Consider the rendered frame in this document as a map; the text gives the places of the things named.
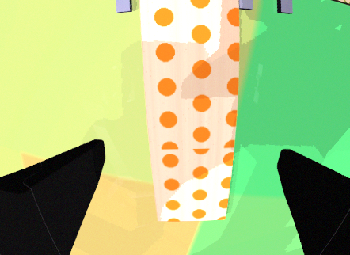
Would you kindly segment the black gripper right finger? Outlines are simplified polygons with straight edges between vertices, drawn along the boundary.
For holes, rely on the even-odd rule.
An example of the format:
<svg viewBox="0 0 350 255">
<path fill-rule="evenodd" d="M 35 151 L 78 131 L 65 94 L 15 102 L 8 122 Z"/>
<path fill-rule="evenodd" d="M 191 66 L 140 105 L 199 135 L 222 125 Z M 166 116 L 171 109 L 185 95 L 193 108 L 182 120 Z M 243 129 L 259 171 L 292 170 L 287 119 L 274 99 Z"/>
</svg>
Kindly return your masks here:
<svg viewBox="0 0 350 255">
<path fill-rule="evenodd" d="M 276 168 L 305 255 L 350 255 L 350 177 L 290 149 Z"/>
</svg>

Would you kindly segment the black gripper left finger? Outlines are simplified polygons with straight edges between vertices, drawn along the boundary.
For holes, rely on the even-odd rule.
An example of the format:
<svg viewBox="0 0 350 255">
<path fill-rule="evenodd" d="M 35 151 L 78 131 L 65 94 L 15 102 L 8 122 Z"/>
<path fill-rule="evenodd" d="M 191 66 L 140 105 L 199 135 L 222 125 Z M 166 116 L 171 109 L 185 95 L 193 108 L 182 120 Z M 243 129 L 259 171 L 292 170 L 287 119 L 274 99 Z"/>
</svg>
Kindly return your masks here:
<svg viewBox="0 0 350 255">
<path fill-rule="evenodd" d="M 70 255 L 105 164 L 90 140 L 0 177 L 0 255 Z"/>
</svg>

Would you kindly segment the white strip with orange polka dots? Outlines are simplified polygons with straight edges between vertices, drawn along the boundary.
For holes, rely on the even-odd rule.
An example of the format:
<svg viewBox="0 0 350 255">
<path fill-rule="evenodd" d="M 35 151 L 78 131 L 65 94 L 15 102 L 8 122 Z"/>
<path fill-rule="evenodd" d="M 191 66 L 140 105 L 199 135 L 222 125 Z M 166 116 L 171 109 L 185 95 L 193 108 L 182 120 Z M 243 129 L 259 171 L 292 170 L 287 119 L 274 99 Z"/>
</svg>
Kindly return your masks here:
<svg viewBox="0 0 350 255">
<path fill-rule="evenodd" d="M 140 0 L 159 222 L 226 219 L 239 72 L 238 0 Z"/>
</svg>

